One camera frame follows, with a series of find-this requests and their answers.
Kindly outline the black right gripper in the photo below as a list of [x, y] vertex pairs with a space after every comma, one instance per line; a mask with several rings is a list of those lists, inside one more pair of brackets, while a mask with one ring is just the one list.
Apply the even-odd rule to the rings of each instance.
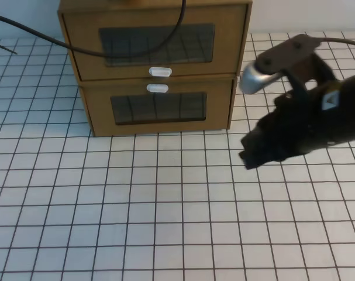
[[241, 139], [239, 157], [245, 168], [282, 162], [317, 149], [340, 144], [336, 120], [340, 85], [320, 85], [307, 90], [292, 87], [275, 99], [275, 110], [262, 117]]

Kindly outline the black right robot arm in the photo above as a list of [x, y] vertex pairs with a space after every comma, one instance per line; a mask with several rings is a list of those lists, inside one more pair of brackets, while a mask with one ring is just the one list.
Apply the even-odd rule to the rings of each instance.
[[246, 169], [355, 141], [355, 76], [274, 100], [275, 109], [241, 139]]

